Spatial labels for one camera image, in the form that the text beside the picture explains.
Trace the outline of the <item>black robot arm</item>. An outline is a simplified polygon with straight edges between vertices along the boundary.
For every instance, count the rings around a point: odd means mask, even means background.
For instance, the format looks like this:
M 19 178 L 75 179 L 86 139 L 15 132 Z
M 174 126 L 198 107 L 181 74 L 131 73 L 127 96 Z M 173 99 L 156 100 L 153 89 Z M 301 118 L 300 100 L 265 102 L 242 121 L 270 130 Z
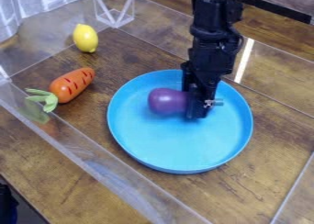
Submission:
M 192 0 L 193 46 L 181 65 L 182 90 L 188 93 L 188 118 L 205 118 L 216 104 L 217 86 L 230 74 L 245 38 L 233 24 L 242 20 L 240 0 Z

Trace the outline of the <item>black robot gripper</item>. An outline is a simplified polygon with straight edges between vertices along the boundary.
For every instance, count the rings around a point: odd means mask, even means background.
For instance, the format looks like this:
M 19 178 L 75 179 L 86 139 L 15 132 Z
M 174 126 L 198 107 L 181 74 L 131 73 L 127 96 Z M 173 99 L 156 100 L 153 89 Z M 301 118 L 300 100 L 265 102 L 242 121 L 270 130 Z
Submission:
M 188 118 L 206 118 L 217 100 L 206 99 L 201 89 L 214 90 L 221 77 L 230 74 L 245 38 L 236 28 L 209 31 L 192 26 L 193 46 L 181 64 L 182 91 L 188 92 Z

